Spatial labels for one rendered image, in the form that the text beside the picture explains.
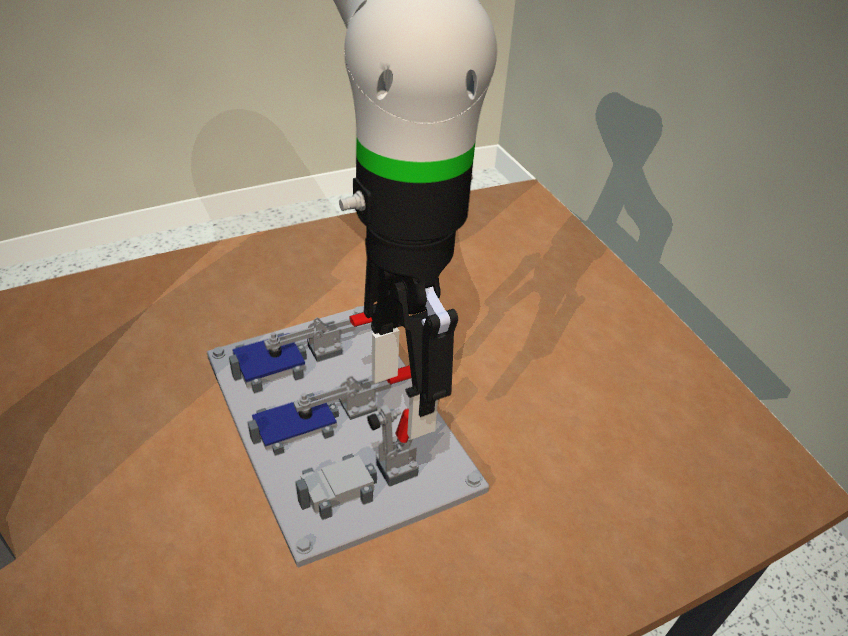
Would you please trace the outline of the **blue rectangular plate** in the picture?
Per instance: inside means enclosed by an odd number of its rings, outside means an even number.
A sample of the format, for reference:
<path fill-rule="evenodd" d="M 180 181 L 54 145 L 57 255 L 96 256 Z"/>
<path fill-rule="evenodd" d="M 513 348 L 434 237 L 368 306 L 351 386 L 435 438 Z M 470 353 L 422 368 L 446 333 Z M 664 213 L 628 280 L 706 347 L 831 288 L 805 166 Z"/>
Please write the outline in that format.
<path fill-rule="evenodd" d="M 303 370 L 306 370 L 305 360 L 295 342 L 281 346 L 282 354 L 274 358 L 269 355 L 264 341 L 232 349 L 233 355 L 236 354 L 239 360 L 241 375 L 247 388 L 252 386 L 251 380 L 254 379 L 260 378 L 264 383 L 293 374 L 292 368 L 296 366 L 302 366 Z"/>

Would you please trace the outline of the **blue rectangular block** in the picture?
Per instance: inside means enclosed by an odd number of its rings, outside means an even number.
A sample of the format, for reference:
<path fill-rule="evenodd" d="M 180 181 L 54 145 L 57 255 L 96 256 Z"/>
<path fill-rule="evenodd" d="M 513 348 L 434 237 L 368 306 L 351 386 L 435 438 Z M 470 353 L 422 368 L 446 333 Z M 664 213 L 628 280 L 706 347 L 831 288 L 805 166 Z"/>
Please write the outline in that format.
<path fill-rule="evenodd" d="M 286 444 L 322 432 L 322 428 L 327 426 L 337 427 L 337 421 L 327 403 L 311 408 L 312 416 L 309 419 L 299 417 L 293 402 L 253 414 L 265 449 L 271 449 L 276 443 Z"/>

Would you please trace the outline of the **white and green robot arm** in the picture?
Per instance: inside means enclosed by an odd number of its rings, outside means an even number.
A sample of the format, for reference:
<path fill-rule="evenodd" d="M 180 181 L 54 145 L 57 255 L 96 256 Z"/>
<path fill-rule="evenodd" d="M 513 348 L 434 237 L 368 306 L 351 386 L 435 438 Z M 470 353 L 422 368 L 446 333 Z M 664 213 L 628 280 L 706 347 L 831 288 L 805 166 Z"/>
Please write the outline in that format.
<path fill-rule="evenodd" d="M 349 24 L 344 57 L 356 116 L 356 178 L 341 211 L 355 209 L 365 226 L 396 240 L 457 231 L 468 217 L 497 59 L 487 12 L 478 0 L 333 1 Z"/>

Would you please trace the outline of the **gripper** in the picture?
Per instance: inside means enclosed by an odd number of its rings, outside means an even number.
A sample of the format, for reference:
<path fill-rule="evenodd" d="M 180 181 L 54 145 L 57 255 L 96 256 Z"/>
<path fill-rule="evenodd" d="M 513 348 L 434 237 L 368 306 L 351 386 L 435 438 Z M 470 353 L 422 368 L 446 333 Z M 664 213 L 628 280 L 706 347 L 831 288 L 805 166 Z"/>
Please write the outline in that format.
<path fill-rule="evenodd" d="M 435 431 L 438 399 L 452 392 L 458 314 L 455 309 L 445 311 L 439 300 L 439 275 L 453 257 L 455 235 L 456 231 L 429 241 L 402 241 L 366 227 L 364 314 L 372 318 L 374 332 L 372 380 L 398 376 L 397 327 L 403 326 L 412 379 L 412 387 L 405 389 L 410 439 Z"/>

